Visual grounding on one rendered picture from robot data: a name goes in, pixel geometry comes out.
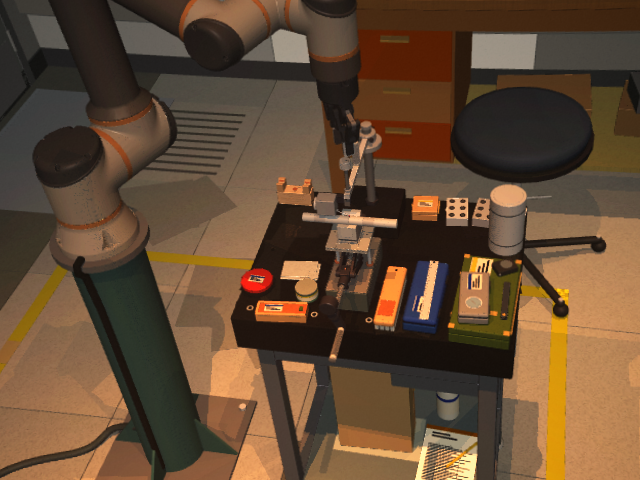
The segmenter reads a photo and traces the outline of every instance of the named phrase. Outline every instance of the red lid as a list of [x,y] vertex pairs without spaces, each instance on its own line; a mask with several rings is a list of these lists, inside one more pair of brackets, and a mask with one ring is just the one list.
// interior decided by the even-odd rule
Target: red lid
[[249,293],[264,293],[271,288],[273,275],[264,268],[254,268],[242,276],[242,289]]

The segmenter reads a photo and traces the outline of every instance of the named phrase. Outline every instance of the green case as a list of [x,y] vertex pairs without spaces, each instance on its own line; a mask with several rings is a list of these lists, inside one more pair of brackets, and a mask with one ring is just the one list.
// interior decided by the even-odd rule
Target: green case
[[[462,263],[462,271],[468,272],[471,268],[471,255],[465,255]],[[499,277],[495,271],[491,271],[489,277],[489,324],[476,325],[458,322],[458,302],[460,301],[460,285],[456,293],[456,299],[453,303],[453,311],[451,312],[451,321],[449,322],[449,341],[457,343],[466,343],[471,345],[479,345],[481,347],[499,348],[508,350],[511,343],[511,334],[513,332],[513,320],[515,318],[516,301],[518,292],[520,291],[520,282],[522,281],[522,262],[516,261],[518,270]],[[511,292],[509,295],[509,313],[506,320],[500,319],[500,309],[502,308],[502,287],[504,282],[511,282]]]

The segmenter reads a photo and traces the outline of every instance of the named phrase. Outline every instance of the black stool seat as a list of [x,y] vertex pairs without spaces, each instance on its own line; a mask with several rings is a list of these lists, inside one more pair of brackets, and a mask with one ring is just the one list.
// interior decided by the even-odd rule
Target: black stool seat
[[451,149],[462,165],[484,177],[540,182],[582,165],[593,150],[593,129],[571,97],[543,88],[506,88],[462,110]]

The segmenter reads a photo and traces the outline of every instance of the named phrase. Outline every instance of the tiled floor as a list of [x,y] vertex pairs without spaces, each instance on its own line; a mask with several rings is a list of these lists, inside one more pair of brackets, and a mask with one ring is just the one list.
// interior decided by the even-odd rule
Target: tiled floor
[[[76,77],[73,70],[49,69],[36,86],[81,90]],[[122,188],[125,201],[149,220],[148,251],[253,259],[276,205],[273,187],[278,176],[286,176],[291,184],[311,178],[317,191],[328,191],[326,147],[314,84],[173,75],[146,75],[139,80],[158,96],[175,101],[259,110],[228,180],[221,183],[188,173],[143,171]],[[469,98],[486,90],[472,86]],[[620,148],[640,158],[640,139],[622,138],[616,144],[613,135],[598,130],[613,129],[607,119],[610,122],[617,108],[614,100],[619,94],[619,89],[594,88],[596,138],[605,137],[607,145],[624,144]],[[640,174],[615,173],[633,171],[627,165],[628,155],[620,159],[619,151],[600,149],[584,168],[526,186],[529,195],[553,196],[530,202],[528,238],[601,235],[607,241],[602,255],[588,247],[530,252],[532,261],[556,288],[570,291],[566,478],[571,480],[612,478],[612,473],[616,478],[640,478],[640,297],[633,293],[640,270],[635,250],[640,233]],[[376,162],[376,183],[402,186],[408,196],[429,192],[441,198],[470,199],[487,197],[497,185],[460,165],[382,159]],[[8,300],[0,310],[0,348],[56,268],[45,245],[53,229],[51,218],[42,213],[3,215],[13,219],[3,225],[11,224],[16,232],[38,238],[30,246],[15,237],[9,244],[11,235],[3,234],[2,245],[10,245],[15,254],[3,252],[0,278],[3,282],[8,279],[7,285],[13,278],[17,287],[6,295]],[[42,221],[44,226],[39,233],[21,230],[16,218]],[[27,260],[16,265],[20,263],[17,258]],[[237,348],[230,323],[243,271],[159,262],[152,262],[152,268],[192,390],[257,401],[233,479],[280,480],[282,464],[257,354]],[[537,285],[528,275],[523,283]],[[522,297],[514,377],[504,383],[500,480],[547,475],[550,341],[551,303]],[[313,367],[286,363],[285,371],[301,433],[315,391]],[[474,401],[464,399],[471,407]],[[433,415],[432,392],[417,392],[416,408],[423,422]],[[68,273],[0,372],[0,468],[86,445],[126,414],[87,309]],[[335,446],[335,435],[329,392],[308,479],[414,478],[417,462],[382,458],[375,452],[349,452]],[[114,438],[94,452],[24,469],[8,478],[95,479]]]

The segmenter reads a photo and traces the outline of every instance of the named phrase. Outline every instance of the metal table frame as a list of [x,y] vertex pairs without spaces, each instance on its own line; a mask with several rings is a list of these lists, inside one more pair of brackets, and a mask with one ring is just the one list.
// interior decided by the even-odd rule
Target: metal table frame
[[[373,370],[391,374],[395,386],[478,396],[478,463],[477,480],[494,480],[497,473],[498,450],[502,441],[502,378],[470,375],[442,370],[385,365],[380,363],[345,360],[338,357],[335,363],[314,355],[258,350],[260,367],[271,407],[273,424],[282,457],[284,477],[302,480],[313,445],[314,435],[330,384],[329,366]],[[291,413],[282,361],[312,363],[316,370],[318,388],[298,444],[296,428]]]

